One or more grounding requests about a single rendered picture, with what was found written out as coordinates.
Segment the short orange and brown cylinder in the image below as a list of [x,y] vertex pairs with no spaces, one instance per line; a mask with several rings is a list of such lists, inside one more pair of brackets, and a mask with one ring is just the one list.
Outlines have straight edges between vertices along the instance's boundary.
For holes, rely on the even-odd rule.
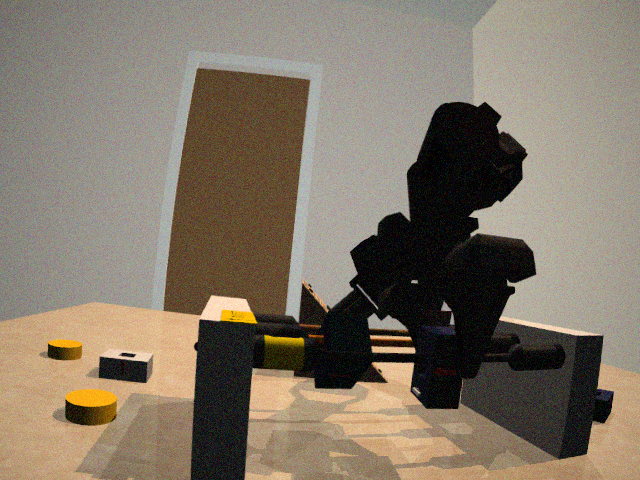
[[76,360],[82,357],[82,343],[75,340],[51,340],[48,342],[48,357],[55,360]]
[[111,392],[81,389],[65,397],[65,417],[72,423],[96,426],[116,419],[117,396]]

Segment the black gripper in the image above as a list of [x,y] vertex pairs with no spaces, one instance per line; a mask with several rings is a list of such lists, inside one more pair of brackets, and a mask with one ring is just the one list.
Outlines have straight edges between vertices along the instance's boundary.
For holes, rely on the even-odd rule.
[[[466,206],[450,201],[422,205],[437,237],[441,261],[407,268],[405,279],[378,296],[378,314],[391,315],[408,330],[416,350],[419,325],[449,327],[455,322],[462,378],[478,373],[494,330],[509,297],[510,283],[536,275],[532,249],[522,239],[470,233],[479,229],[478,218],[469,217]],[[438,287],[437,287],[438,286]],[[451,311],[442,311],[445,302]]]

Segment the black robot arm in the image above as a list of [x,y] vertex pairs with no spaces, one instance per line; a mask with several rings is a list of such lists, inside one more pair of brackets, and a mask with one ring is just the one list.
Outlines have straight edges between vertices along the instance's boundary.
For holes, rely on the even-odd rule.
[[[484,102],[444,103],[431,118],[417,161],[407,172],[409,213],[433,202],[457,202],[475,210],[502,202],[523,179],[522,162],[528,155],[510,134],[499,134],[501,115]],[[437,237],[424,212],[414,214],[413,225],[401,212],[386,215],[371,235],[350,251],[357,275],[354,289],[329,311],[378,314],[361,289],[378,307],[378,296],[405,275],[412,263],[441,261]]]

